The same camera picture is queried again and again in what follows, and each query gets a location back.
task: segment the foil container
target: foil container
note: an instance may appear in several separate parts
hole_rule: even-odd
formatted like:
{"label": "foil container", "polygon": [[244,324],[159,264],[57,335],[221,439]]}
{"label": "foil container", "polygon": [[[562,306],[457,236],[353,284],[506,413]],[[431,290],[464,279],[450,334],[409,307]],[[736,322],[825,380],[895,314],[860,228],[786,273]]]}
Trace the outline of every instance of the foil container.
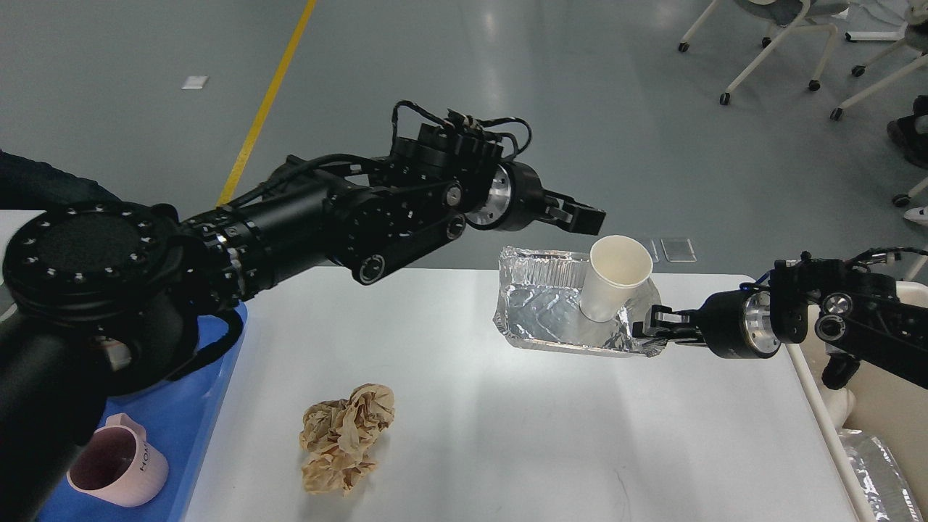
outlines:
{"label": "foil container", "polygon": [[589,254],[508,246],[499,256],[499,300],[493,323],[518,348],[607,357],[654,357],[665,340],[635,339],[632,323],[644,321],[661,296],[648,279],[612,320],[595,322],[580,311]]}
{"label": "foil container", "polygon": [[856,429],[838,430],[838,437],[877,521],[923,522],[909,483],[883,441]]}

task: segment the yellow floor line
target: yellow floor line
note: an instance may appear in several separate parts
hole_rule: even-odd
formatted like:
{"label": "yellow floor line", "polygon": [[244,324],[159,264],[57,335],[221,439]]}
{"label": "yellow floor line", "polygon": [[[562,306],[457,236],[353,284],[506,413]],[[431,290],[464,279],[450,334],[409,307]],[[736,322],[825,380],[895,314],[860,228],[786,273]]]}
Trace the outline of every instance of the yellow floor line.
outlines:
{"label": "yellow floor line", "polygon": [[309,21],[309,17],[313,14],[313,8],[315,7],[316,0],[308,0],[306,2],[306,7],[303,9],[300,21],[293,30],[293,35],[290,37],[290,42],[287,44],[287,50],[284,51],[284,56],[280,58],[280,63],[277,65],[277,71],[274,72],[271,85],[267,87],[267,92],[264,93],[261,107],[258,108],[258,113],[254,115],[254,121],[251,122],[251,128],[248,129],[245,142],[241,144],[241,150],[238,151],[238,158],[236,158],[235,164],[232,165],[232,172],[229,173],[229,178],[226,180],[226,185],[219,195],[219,201],[216,202],[216,206],[228,203],[235,193],[235,187],[238,185],[241,173],[245,171],[245,165],[251,157],[251,150],[254,149],[254,143],[258,141],[258,136],[261,135],[261,128],[264,126],[264,120],[267,119],[267,113],[271,111],[271,106],[274,105],[274,98],[277,96],[280,84],[284,81],[287,68],[290,66],[290,60],[293,59],[293,53],[296,52],[296,47],[300,44],[300,38],[303,36],[306,22]]}

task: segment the gray floor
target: gray floor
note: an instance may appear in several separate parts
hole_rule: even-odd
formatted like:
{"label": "gray floor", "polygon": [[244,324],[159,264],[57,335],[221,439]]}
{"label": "gray floor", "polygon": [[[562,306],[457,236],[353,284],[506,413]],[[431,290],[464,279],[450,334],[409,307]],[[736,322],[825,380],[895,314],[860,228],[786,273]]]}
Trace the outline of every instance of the gray floor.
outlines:
{"label": "gray floor", "polygon": [[[824,42],[795,36],[718,105],[760,50],[765,25],[724,4],[677,41],[707,0],[403,3],[320,0],[239,192],[288,153],[381,155],[400,98],[481,117],[518,115],[535,142],[522,159],[549,189],[606,209],[603,233],[692,238],[699,261],[657,271],[760,274],[802,250],[849,256],[926,242],[889,198],[928,172],[885,135],[928,92],[912,74],[847,112],[841,100],[916,56],[863,78],[851,66],[884,44],[842,41],[818,93]],[[303,10],[302,0],[52,3],[0,10],[0,147],[48,161],[182,215],[215,203]],[[859,8],[843,33],[881,29]],[[181,91],[192,74],[202,91]],[[916,202],[928,204],[928,196]],[[469,230],[424,267],[492,268],[506,244],[587,250],[539,224]]]}

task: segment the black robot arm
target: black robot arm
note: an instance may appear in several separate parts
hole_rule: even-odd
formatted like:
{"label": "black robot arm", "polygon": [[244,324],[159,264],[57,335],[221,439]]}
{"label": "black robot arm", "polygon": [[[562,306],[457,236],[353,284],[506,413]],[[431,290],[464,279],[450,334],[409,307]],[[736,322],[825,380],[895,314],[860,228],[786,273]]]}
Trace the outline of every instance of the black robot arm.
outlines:
{"label": "black robot arm", "polygon": [[[415,139],[396,135],[401,108],[429,121]],[[528,140],[489,130],[502,124],[524,125]],[[182,222],[170,205],[87,202],[27,223],[3,265],[19,311],[0,323],[0,520],[33,520],[107,396],[219,359],[241,332],[232,309],[287,278],[328,259],[371,284],[468,225],[598,233],[604,212],[544,190],[515,161],[530,140],[518,118],[439,118],[401,101],[384,157],[290,156],[256,189]],[[196,352],[206,314],[229,335]]]}
{"label": "black robot arm", "polygon": [[861,360],[928,388],[928,308],[899,302],[896,281],[870,271],[912,248],[871,249],[849,260],[777,261],[769,285],[744,283],[739,290],[712,294],[697,310],[651,308],[636,323],[635,336],[708,346],[727,359],[772,357],[780,343],[801,343],[808,330],[808,307],[818,307],[814,332],[828,347],[822,382],[846,385]]}

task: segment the crumpled paper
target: crumpled paper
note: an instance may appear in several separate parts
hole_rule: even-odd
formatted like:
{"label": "crumpled paper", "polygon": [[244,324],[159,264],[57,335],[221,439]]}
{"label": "crumpled paper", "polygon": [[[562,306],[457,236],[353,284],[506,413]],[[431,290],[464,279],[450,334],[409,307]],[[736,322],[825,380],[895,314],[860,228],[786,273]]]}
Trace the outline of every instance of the crumpled paper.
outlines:
{"label": "crumpled paper", "polygon": [[309,451],[303,463],[303,488],[347,495],[377,463],[367,451],[393,422],[393,391],[384,385],[355,388],[349,398],[326,400],[303,414],[300,446]]}

